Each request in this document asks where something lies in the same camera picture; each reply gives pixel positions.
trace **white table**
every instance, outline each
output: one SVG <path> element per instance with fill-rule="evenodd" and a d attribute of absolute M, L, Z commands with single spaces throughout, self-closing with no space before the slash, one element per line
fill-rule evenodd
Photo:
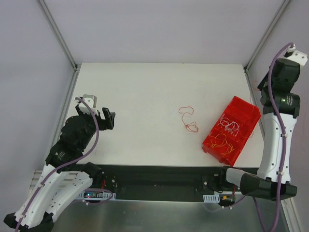
<path fill-rule="evenodd" d="M 83 94 L 97 96 L 97 108 L 116 118 L 79 163 L 113 165 L 222 166 L 202 142 L 234 95 L 250 101 L 243 67 L 221 64 L 83 63 L 73 96 Z M 75 105 L 68 117 L 77 114 Z M 185 120 L 196 121 L 198 133 L 188 132 L 178 113 L 188 105 L 194 114 Z M 235 166 L 259 167 L 263 144 L 257 125 Z"/>

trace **red container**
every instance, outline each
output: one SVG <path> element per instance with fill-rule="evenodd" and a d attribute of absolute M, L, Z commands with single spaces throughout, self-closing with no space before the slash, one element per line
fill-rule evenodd
<path fill-rule="evenodd" d="M 256 106 L 234 96 L 203 142 L 204 152 L 233 166 L 260 117 Z"/>

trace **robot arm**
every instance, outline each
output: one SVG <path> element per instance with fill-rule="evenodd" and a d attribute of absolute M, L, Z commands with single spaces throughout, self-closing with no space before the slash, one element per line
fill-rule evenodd
<path fill-rule="evenodd" d="M 102 170 L 88 163 L 82 172 L 78 173 L 76 179 L 55 196 L 58 186 L 77 160 L 83 156 L 83 151 L 96 132 L 93 117 L 96 118 L 100 131 L 112 130 L 114 127 L 115 113 L 110 113 L 108 108 L 103 108 L 105 119 L 102 119 L 99 111 L 95 109 L 97 101 L 95 96 L 84 95 L 82 100 L 88 106 L 85 107 L 79 102 L 76 106 L 78 116 L 67 119 L 61 130 L 60 139 L 50 149 L 42 175 L 31 195 L 16 213 L 5 217 L 4 222 L 9 227 L 18 227 L 15 231 L 18 229 L 28 232 L 51 231 L 55 220 L 75 197 L 90 187 L 93 181 L 100 181 L 103 178 Z"/>
<path fill-rule="evenodd" d="M 277 59 L 274 65 L 271 89 L 286 133 L 282 133 L 279 119 L 270 101 L 267 74 L 258 86 L 262 94 L 265 126 L 264 151 L 260 168 L 257 175 L 229 167 L 226 167 L 225 172 L 226 181 L 238 186 L 243 195 L 272 201 L 277 198 L 279 175 L 281 175 L 280 200 L 293 197 L 297 193 L 297 187 L 290 184 L 289 157 L 292 133 L 299 115 L 300 97 L 291 93 L 291 90 L 308 59 L 307 54 L 297 51 L 295 46 L 288 48 L 284 56 L 285 58 Z M 283 171 L 280 173 L 283 136 L 286 137 L 286 152 Z"/>

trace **white wall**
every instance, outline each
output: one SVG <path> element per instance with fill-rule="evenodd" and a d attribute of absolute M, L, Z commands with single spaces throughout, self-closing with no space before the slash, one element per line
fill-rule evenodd
<path fill-rule="evenodd" d="M 282 17 L 274 33 L 270 37 L 263 51 L 254 65 L 249 70 L 249 78 L 253 87 L 261 81 L 268 71 L 269 65 L 276 53 L 288 42 L 294 42 L 297 50 L 309 54 L 309 1 L 292 1 L 287 12 Z M 293 185 L 298 186 L 295 203 L 302 220 L 305 231 L 309 229 L 307 214 L 309 213 L 309 178 L 307 175 L 309 164 L 308 140 L 309 140 L 309 63 L 301 71 L 301 75 L 292 89 L 292 92 L 300 95 L 301 109 L 294 130 L 290 170 Z"/>
<path fill-rule="evenodd" d="M 0 231 L 25 200 L 72 77 L 35 0 L 0 1 Z"/>
<path fill-rule="evenodd" d="M 47 0 L 77 63 L 245 65 L 282 0 Z"/>

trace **red plastic bin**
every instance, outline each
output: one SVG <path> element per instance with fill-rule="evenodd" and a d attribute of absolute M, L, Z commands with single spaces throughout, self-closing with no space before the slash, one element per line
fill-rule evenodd
<path fill-rule="evenodd" d="M 234 166 L 260 117 L 256 106 L 234 96 L 204 140 L 204 152 Z"/>

